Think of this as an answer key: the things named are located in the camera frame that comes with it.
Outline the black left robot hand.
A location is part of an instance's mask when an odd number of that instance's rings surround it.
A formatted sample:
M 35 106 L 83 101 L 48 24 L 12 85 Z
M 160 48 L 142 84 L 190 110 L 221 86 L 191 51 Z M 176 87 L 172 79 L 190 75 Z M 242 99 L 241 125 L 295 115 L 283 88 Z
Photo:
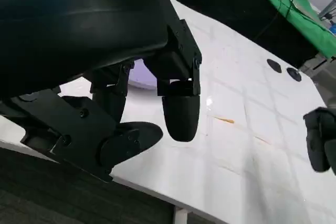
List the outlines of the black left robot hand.
M 110 182 L 163 136 L 121 122 L 130 70 L 156 77 L 169 135 L 197 131 L 202 55 L 170 0 L 1 0 L 1 115 L 22 143 Z

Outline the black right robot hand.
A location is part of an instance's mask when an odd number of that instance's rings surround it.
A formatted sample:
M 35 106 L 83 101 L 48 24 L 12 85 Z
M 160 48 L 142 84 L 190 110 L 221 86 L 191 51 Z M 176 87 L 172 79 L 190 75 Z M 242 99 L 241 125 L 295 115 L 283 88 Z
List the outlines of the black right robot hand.
M 307 151 L 316 172 L 335 172 L 335 108 L 318 107 L 303 116 Z

